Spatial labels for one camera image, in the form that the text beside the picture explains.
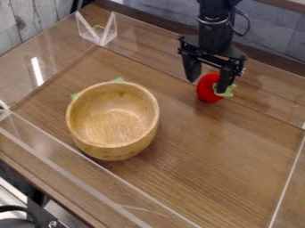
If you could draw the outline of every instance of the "robotic arm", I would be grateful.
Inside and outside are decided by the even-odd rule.
[[[235,77],[244,72],[244,53],[234,47],[232,36],[243,36],[250,29],[246,15],[235,8],[242,0],[197,0],[200,14],[197,16],[199,35],[179,37],[183,66],[187,79],[193,82],[201,73],[201,63],[220,70],[215,94],[221,96]],[[247,30],[239,34],[234,30],[234,17],[240,14],[247,20]]]

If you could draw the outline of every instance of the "wooden bowl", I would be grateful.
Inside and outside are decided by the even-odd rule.
[[[105,82],[77,94],[65,119],[73,140],[89,156],[124,160],[149,145],[156,135],[157,101],[140,85]]]

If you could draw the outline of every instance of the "bowl rim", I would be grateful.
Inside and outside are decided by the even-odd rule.
[[[70,109],[73,108],[73,105],[76,103],[76,101],[85,95],[85,93],[94,89],[96,87],[101,87],[101,86],[106,86],[106,85],[113,85],[113,84],[121,84],[121,85],[126,85],[126,86],[132,86],[133,88],[141,90],[141,92],[145,93],[149,101],[152,101],[152,107],[153,107],[153,119],[148,125],[148,128],[147,130],[141,133],[140,136],[137,136],[137,138],[135,138],[132,141],[129,142],[120,142],[120,143],[116,143],[116,144],[110,144],[110,143],[96,143],[96,142],[88,142],[86,139],[81,138],[78,136],[78,134],[76,133],[74,129],[72,128],[70,126]],[[73,137],[76,137],[76,139],[85,143],[86,145],[90,145],[90,146],[94,146],[94,147],[98,147],[98,148],[104,148],[104,149],[113,149],[113,148],[121,148],[121,147],[125,147],[126,145],[131,145],[136,142],[139,142],[148,134],[149,132],[153,130],[155,126],[157,125],[157,120],[159,120],[159,106],[157,106],[157,100],[153,96],[153,94],[139,84],[136,83],[131,83],[131,82],[114,82],[114,81],[109,81],[109,82],[101,82],[96,85],[92,85],[89,87],[86,87],[84,90],[81,90],[76,97],[72,99],[70,103],[69,103],[69,106],[68,106],[68,109],[65,111],[65,122],[66,122],[66,126],[68,126],[68,129],[70,131],[70,134]]]

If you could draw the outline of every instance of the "gray wall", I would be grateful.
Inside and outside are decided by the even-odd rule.
[[[0,54],[70,12],[73,0],[0,0]]]
[[[195,0],[113,0],[165,19],[196,26],[199,7]],[[235,40],[278,55],[305,61],[305,14],[244,0],[238,8],[251,19],[251,31]],[[238,18],[235,27],[244,28]]]

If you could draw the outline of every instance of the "wooden table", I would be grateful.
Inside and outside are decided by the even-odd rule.
[[[81,12],[90,23],[109,15],[97,4]],[[7,62],[23,53],[41,61],[44,76],[56,74],[0,123],[0,130],[9,129],[13,121],[15,129],[0,131],[2,161],[92,227],[300,227],[303,78],[248,61],[232,100],[207,105],[181,80],[176,34],[116,19],[118,36],[105,48],[78,38],[69,17],[1,57],[7,86],[21,72]],[[46,53],[30,53],[45,44]],[[33,74],[26,67],[23,73]],[[96,161],[101,169],[72,151],[64,114],[70,94],[116,77],[156,96],[160,129],[139,156]],[[18,95],[5,93],[11,103],[26,93],[19,88]]]

